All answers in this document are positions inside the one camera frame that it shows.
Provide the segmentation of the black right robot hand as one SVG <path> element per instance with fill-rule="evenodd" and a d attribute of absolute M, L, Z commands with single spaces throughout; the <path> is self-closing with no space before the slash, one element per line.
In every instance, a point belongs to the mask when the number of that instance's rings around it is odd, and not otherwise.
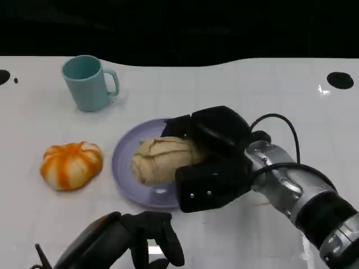
<path fill-rule="evenodd" d="M 229 158 L 244 154 L 252 134 L 237 112 L 222 105 L 165 120 L 161 136 L 190 140 L 202 151 Z"/>

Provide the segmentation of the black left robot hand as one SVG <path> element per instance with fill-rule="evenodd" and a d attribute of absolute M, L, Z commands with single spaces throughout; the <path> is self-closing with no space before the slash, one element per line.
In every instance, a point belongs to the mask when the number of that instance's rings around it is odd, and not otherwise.
<path fill-rule="evenodd" d="M 107 214 L 86 227 L 55 268 L 110 268 L 126 251 L 131 252 L 135 268 L 184 266 L 184 253 L 171 219 L 167 212 Z"/>

